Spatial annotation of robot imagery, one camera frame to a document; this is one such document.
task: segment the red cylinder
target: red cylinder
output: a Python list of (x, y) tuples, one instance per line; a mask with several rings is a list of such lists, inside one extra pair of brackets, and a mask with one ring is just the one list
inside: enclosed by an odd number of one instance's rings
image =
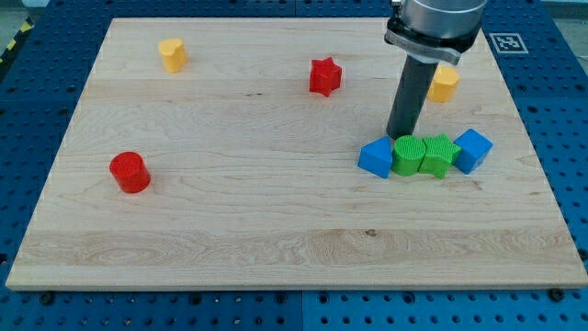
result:
[(110, 161), (110, 173), (126, 193), (138, 193), (147, 188), (151, 175), (139, 154), (124, 152)]

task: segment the green star block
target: green star block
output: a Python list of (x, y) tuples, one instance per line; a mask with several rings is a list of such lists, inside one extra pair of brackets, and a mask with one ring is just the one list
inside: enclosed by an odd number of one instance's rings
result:
[(461, 147), (452, 143), (446, 134), (423, 138), (426, 146), (420, 173), (433, 174), (437, 178), (445, 177), (447, 170), (456, 162)]
[(392, 150), (392, 171), (400, 176), (412, 176), (419, 171), (424, 157), (424, 143), (411, 135), (402, 136)]

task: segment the yellow and black tape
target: yellow and black tape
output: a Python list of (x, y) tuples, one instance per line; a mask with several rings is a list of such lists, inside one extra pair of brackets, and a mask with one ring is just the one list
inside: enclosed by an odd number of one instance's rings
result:
[(0, 56), (0, 83), (2, 83), (6, 74), (8, 74), (8, 70), (10, 70), (12, 63), (24, 46), (33, 27), (32, 20), (27, 18), (17, 31), (17, 35), (6, 45), (6, 49)]

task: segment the red star block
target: red star block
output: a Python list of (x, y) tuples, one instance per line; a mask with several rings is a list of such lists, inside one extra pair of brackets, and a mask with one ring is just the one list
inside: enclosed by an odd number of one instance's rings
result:
[(331, 91), (341, 86), (342, 73), (343, 69), (333, 62), (333, 58), (312, 60), (310, 91), (330, 96)]

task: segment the green cylinder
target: green cylinder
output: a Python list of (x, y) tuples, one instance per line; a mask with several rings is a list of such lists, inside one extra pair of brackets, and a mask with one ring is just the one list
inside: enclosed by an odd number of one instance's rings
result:
[(419, 171), (426, 148), (422, 140), (405, 135), (396, 140), (392, 150), (392, 171), (400, 176), (412, 176)]

